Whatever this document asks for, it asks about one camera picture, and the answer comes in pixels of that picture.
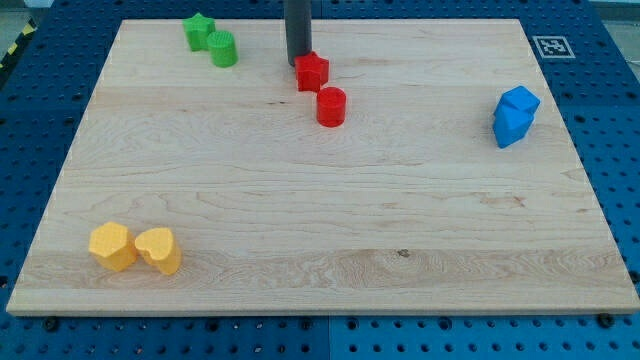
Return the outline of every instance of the blue pegboard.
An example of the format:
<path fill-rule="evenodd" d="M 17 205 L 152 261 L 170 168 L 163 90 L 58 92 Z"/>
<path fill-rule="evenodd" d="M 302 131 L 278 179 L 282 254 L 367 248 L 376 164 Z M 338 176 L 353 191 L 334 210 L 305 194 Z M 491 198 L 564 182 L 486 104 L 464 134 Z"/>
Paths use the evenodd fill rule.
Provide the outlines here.
<path fill-rule="evenodd" d="M 57 0 L 0 93 L 0 359 L 640 358 L 640 316 L 16 319 L 4 307 L 122 19 L 280 18 L 274 0 Z M 313 0 L 315 18 L 518 18 L 635 280 L 640 85 L 586 1 Z"/>

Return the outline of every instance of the red cylinder block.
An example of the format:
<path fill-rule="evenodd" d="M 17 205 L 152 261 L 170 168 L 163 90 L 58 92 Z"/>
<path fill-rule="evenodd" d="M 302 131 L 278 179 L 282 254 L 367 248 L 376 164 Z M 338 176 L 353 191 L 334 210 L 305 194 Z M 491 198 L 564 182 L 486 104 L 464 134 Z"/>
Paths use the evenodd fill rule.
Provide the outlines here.
<path fill-rule="evenodd" d="M 327 87 L 318 92 L 318 122 L 326 127 L 342 125 L 345 118 L 347 95 L 336 87 Z"/>

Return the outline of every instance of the yellow heart block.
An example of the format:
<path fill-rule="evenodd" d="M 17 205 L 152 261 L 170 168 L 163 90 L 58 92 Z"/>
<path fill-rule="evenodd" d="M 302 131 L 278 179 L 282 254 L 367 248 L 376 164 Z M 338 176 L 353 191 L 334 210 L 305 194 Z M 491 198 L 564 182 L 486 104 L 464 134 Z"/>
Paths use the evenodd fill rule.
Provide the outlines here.
<path fill-rule="evenodd" d="M 169 228 L 147 230 L 138 235 L 135 245 L 147 264 L 165 275 L 178 271 L 182 263 L 182 250 Z"/>
<path fill-rule="evenodd" d="M 138 259 L 129 229 L 115 222 L 107 222 L 91 232 L 89 253 L 103 267 L 122 271 Z"/>

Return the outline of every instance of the red block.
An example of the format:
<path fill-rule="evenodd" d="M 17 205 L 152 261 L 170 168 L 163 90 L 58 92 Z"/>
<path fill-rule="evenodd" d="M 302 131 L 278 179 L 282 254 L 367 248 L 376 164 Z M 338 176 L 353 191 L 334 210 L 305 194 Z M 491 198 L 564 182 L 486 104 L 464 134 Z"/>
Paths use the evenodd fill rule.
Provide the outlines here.
<path fill-rule="evenodd" d="M 347 95 L 342 89 L 328 87 L 317 96 L 318 122 L 326 127 L 336 127 L 344 122 Z"/>
<path fill-rule="evenodd" d="M 297 56 L 295 63 L 298 91 L 318 92 L 329 81 L 329 60 L 319 57 L 314 51 Z"/>

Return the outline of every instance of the wooden board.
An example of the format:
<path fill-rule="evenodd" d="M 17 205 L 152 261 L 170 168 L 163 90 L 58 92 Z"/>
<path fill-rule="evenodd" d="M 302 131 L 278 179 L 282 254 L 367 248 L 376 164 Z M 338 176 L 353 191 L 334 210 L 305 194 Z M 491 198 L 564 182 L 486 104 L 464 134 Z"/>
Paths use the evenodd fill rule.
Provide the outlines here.
<path fill-rule="evenodd" d="M 14 315 L 624 313 L 638 297 L 516 20 L 321 21 L 344 126 L 297 93 L 280 21 L 124 21 L 13 291 Z M 499 95 L 542 99 L 498 150 Z M 171 227 L 166 277 L 87 252 L 113 220 Z"/>

